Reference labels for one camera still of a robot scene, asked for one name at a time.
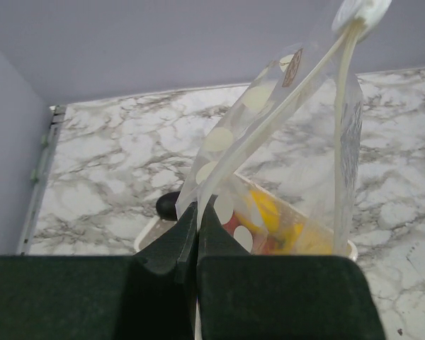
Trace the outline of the white perforated plastic basket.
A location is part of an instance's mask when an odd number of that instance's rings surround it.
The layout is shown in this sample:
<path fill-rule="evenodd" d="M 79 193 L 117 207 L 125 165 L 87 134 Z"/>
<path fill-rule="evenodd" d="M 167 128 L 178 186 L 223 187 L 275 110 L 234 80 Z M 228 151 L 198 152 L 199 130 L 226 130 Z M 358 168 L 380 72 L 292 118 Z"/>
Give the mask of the white perforated plastic basket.
<path fill-rule="evenodd" d="M 206 212 L 219 223 L 210 229 L 210 254 L 319 255 L 333 253 L 334 233 L 239 174 L 221 180 Z"/>

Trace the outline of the yellow bell pepper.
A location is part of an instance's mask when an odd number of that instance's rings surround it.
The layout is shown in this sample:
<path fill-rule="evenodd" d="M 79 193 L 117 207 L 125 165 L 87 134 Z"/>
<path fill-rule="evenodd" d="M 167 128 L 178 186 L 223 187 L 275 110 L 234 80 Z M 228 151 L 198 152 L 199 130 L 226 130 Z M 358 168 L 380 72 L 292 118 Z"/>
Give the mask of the yellow bell pepper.
<path fill-rule="evenodd" d="M 331 255 L 332 233 L 272 195 L 251 191 L 263 225 L 256 226 L 237 213 L 240 224 L 252 234 L 251 253 L 258 255 Z"/>

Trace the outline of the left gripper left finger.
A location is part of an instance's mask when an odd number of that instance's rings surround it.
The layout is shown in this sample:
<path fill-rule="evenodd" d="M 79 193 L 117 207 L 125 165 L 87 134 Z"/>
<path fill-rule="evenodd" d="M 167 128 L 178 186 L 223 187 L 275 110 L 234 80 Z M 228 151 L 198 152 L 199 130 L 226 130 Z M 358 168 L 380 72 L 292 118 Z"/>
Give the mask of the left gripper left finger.
<path fill-rule="evenodd" d="M 126 256 L 0 256 L 0 339 L 192 339 L 196 204 Z"/>

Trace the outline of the clear dotted zip bag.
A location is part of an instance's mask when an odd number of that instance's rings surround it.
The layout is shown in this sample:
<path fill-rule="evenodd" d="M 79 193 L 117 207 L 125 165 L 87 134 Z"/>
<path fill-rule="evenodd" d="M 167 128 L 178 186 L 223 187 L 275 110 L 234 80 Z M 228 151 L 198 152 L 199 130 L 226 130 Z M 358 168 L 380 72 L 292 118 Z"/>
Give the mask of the clear dotted zip bag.
<path fill-rule="evenodd" d="M 285 48 L 205 136 L 176 201 L 196 204 L 198 234 L 217 184 L 239 174 L 334 233 L 333 253 L 356 262 L 349 241 L 363 93 L 350 64 L 389 1 L 332 1 L 312 32 Z"/>

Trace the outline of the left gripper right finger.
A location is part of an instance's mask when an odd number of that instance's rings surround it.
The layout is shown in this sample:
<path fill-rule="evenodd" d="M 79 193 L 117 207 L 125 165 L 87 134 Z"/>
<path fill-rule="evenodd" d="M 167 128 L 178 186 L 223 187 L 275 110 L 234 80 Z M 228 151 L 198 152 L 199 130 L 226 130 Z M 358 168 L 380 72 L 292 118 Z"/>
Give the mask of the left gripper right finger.
<path fill-rule="evenodd" d="M 358 265 L 341 256 L 249 254 L 207 208 L 197 266 L 204 339 L 384 339 Z"/>

